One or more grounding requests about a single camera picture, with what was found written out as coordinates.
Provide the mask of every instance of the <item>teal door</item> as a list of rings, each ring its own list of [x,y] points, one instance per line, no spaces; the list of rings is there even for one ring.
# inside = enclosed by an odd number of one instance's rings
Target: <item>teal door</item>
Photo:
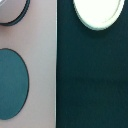
[[[128,127],[127,5],[96,32],[81,23],[72,0],[58,0],[57,128]]]

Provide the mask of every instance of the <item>dark green surface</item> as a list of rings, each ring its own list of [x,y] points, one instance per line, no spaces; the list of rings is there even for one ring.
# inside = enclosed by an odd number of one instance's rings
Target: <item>dark green surface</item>
[[[127,5],[96,32],[58,0],[57,128],[128,128]]]
[[[9,49],[0,50],[0,119],[10,119],[20,112],[28,90],[28,72],[22,58]]]

